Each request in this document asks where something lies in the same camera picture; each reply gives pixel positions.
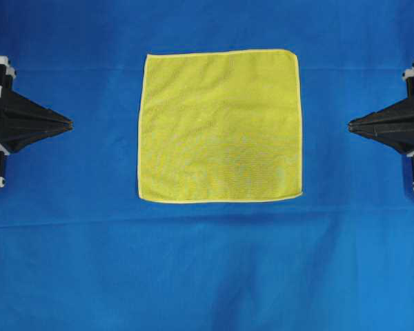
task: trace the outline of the yellow towel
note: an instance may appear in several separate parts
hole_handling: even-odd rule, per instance
[[[302,193],[297,57],[287,50],[148,55],[138,187],[163,203]]]

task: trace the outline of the blue tablecloth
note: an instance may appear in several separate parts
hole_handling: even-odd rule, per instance
[[[299,57],[304,195],[140,200],[146,54],[249,48]],[[75,123],[9,158],[0,330],[414,330],[408,162],[346,125],[406,96],[414,1],[0,0],[0,54]]]

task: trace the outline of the microfiber cloth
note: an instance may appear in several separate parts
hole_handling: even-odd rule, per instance
[[[148,55],[138,187],[163,203],[302,193],[297,57],[287,50]]]

